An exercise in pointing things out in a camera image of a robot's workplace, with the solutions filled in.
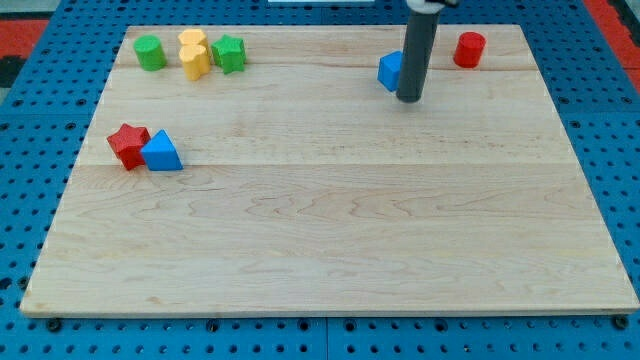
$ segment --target blue block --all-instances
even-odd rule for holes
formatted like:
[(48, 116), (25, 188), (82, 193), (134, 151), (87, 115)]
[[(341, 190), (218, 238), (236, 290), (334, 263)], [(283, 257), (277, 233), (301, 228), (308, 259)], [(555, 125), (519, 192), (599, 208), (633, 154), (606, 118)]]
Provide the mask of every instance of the blue block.
[(401, 64), (402, 51), (392, 52), (380, 58), (378, 81), (389, 91), (396, 91), (398, 88), (398, 76), (400, 75)]
[(164, 130), (158, 131), (140, 150), (140, 154), (151, 171), (182, 170), (178, 152)]

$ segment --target blue pegboard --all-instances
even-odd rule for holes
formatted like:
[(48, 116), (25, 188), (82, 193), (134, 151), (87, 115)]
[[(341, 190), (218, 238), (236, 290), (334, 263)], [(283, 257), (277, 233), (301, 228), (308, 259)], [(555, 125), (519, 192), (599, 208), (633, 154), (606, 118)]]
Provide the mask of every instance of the blue pegboard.
[[(637, 314), (61, 323), (21, 315), (22, 289), (128, 25), (402, 24), (407, 11), (403, 0), (353, 8), (63, 0), (0, 108), (0, 358), (640, 358)], [(442, 21), (522, 26), (639, 291), (640, 99), (582, 3), (467, 0)]]

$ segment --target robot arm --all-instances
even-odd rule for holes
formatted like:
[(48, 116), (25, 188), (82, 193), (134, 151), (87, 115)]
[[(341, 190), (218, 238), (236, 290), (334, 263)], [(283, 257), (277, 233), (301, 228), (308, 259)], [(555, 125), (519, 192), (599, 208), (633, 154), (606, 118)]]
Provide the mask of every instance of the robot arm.
[(396, 97), (413, 103), (422, 97), (427, 67), (436, 36), (440, 11), (456, 7), (459, 0), (406, 0), (411, 9), (402, 52)]

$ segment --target wooden table surface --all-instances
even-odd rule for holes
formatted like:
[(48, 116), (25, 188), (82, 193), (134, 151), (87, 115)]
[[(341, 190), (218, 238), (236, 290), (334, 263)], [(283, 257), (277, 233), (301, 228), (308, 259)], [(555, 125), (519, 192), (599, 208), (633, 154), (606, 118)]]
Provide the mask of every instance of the wooden table surface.
[[(186, 80), (184, 27), (127, 32), (22, 301), (34, 317), (476, 316), (639, 307), (519, 27), (440, 26), (424, 98), (376, 80), (400, 26), (203, 27), (245, 72)], [(487, 37), (457, 68), (457, 37)], [(144, 72), (133, 41), (162, 39)], [(181, 172), (106, 136), (166, 129)]]

